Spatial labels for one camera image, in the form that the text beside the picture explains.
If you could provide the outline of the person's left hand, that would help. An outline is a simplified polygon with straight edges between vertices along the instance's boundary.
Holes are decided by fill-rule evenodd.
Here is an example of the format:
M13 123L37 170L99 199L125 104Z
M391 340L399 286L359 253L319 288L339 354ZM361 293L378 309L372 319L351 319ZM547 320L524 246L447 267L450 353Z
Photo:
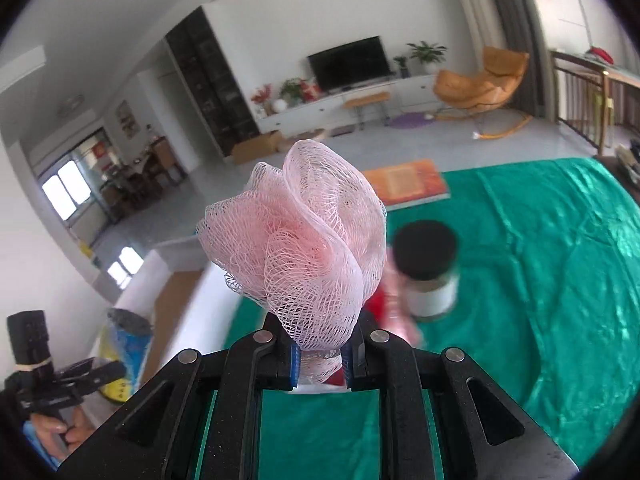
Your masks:
M32 448L50 465L57 467L96 430L80 406L75 406L70 424L43 414L31 414L23 424L23 434Z

